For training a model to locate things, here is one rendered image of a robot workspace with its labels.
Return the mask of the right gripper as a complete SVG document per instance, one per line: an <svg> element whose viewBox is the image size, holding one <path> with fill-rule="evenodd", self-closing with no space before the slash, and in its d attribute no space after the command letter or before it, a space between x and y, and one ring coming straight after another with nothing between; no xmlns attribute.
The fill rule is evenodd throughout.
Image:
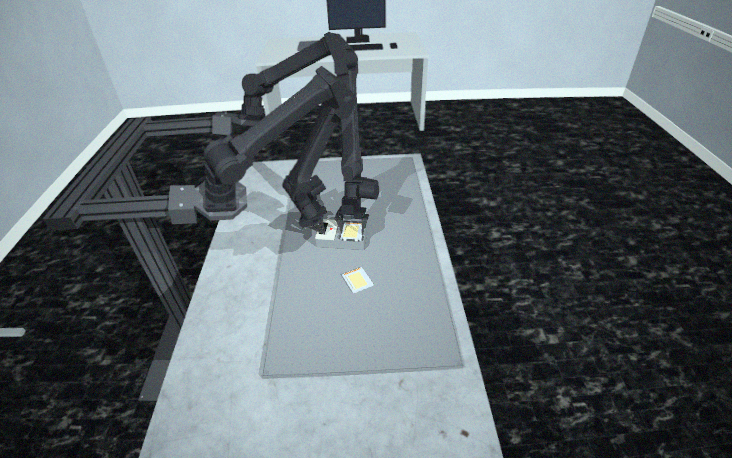
<svg viewBox="0 0 732 458"><path fill-rule="evenodd" d="M309 227L310 229L318 231L321 234L325 234L325 228L323 224L323 214L327 213L325 206L321 206L318 212L310 200L310 202L306 206L304 206L304 209L298 208L298 210L304 216L303 217L301 215L298 222L302 228Z"/></svg>

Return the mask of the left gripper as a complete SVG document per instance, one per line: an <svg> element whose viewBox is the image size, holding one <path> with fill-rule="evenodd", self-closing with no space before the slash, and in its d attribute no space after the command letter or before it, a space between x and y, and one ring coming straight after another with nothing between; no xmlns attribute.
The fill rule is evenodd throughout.
<svg viewBox="0 0 732 458"><path fill-rule="evenodd" d="M357 199L357 198L360 198L360 196L353 197L353 199ZM362 235L363 235L363 232L364 232L364 228L365 228L366 222L367 222L368 217L369 217L369 214L365 214L365 212L366 212L366 208L365 207L361 207L360 213L354 213L354 217L353 217L353 219L362 219ZM340 206L340 208L338 209L338 211L336 213L335 221L338 224L338 226L340 228L340 232L342 234L342 232L343 232L342 206ZM342 229L342 231L341 231L341 229Z"/></svg>

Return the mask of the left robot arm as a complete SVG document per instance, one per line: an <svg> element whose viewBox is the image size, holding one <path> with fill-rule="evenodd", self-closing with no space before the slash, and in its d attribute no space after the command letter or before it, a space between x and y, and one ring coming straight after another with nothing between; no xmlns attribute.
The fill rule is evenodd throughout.
<svg viewBox="0 0 732 458"><path fill-rule="evenodd" d="M341 42L339 40L341 40ZM347 52L345 52L346 49L348 50ZM278 64L267 68L258 74L246 74L242 79L244 96L239 119L260 121L263 116L262 112L264 106L262 105L262 97L260 98L260 96L272 92L274 85L281 80L330 55L332 55L334 61L335 74L337 74L340 81L354 93L356 100L356 104L349 118L341 119L341 171L343 174L343 181L345 181L345 196L350 197L350 199L345 197L342 198L342 203L344 201L344 204L342 204L342 215L345 220L351 220L354 217L354 213L360 213L361 211L361 198L374 200L378 198L379 185L377 180L361 177L361 173L363 171L363 158L361 158L359 144L356 87L358 56L340 34L327 32L319 41L286 58ZM347 68L350 68L348 69L350 72L347 72ZM263 91L265 91L265 93L263 93ZM264 113L265 112L263 112L263 114ZM358 196L360 196L360 198L353 199L353 197Z"/></svg>

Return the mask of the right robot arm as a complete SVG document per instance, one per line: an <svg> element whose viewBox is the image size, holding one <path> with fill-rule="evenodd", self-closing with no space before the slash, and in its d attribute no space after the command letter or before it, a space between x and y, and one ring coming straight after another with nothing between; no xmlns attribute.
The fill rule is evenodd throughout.
<svg viewBox="0 0 732 458"><path fill-rule="evenodd" d="M223 140L213 141L205 148L206 212L235 211L236 191L232 184L244 177L246 170L253 165L251 160L271 141L321 104L299 158L282 184L297 208L304 209L311 200L319 212L320 193L326 187L317 175L312 177L312 174L336 124L340 118L349 118L356 100L354 93L337 76L332 78L329 75L332 73L323 66L315 71L316 75L306 86L250 129L236 137L228 135Z"/></svg>

